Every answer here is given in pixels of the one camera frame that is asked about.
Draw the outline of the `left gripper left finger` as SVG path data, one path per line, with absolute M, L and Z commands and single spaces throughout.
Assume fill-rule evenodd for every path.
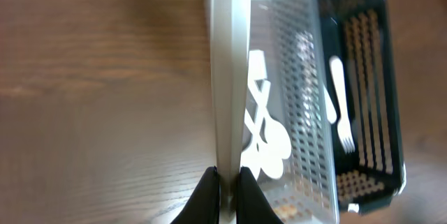
M 216 167 L 203 173 L 183 210 L 172 224 L 216 224 L 219 219 L 220 186 Z

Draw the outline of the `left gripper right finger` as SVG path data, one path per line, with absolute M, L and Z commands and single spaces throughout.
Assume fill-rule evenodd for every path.
M 237 224 L 282 224 L 251 170 L 241 167 L 236 186 Z

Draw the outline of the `white spoon handle up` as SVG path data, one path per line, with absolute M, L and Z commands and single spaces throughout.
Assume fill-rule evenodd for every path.
M 244 130 L 251 0 L 210 0 L 212 105 L 220 176 L 220 223 L 236 221 Z

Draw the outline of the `white fork short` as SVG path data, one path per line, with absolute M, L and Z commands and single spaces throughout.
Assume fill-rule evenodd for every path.
M 337 133 L 344 152 L 349 154 L 354 152 L 356 148 L 351 132 L 351 123 L 349 121 L 344 67 L 341 59 L 337 56 L 332 56 L 329 64 L 340 112 L 339 121 L 337 122 Z

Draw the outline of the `white spoon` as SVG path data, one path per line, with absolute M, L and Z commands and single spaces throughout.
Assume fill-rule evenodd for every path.
M 262 141 L 261 130 L 255 125 L 247 110 L 244 113 L 244 123 L 251 133 L 251 140 L 241 153 L 240 165 L 249 168 L 255 179 L 259 177 L 261 171 L 271 179 L 280 179 L 284 172 L 281 145 L 273 140 Z
M 260 128 L 262 141 L 275 141 L 281 145 L 284 160 L 289 159 L 291 155 L 291 140 L 286 128 L 277 120 L 273 119 L 268 112 L 268 98 L 270 95 L 271 83 L 264 81 L 259 87 L 255 81 L 248 82 L 248 88 L 256 102 L 255 117 L 252 118 L 257 127 Z

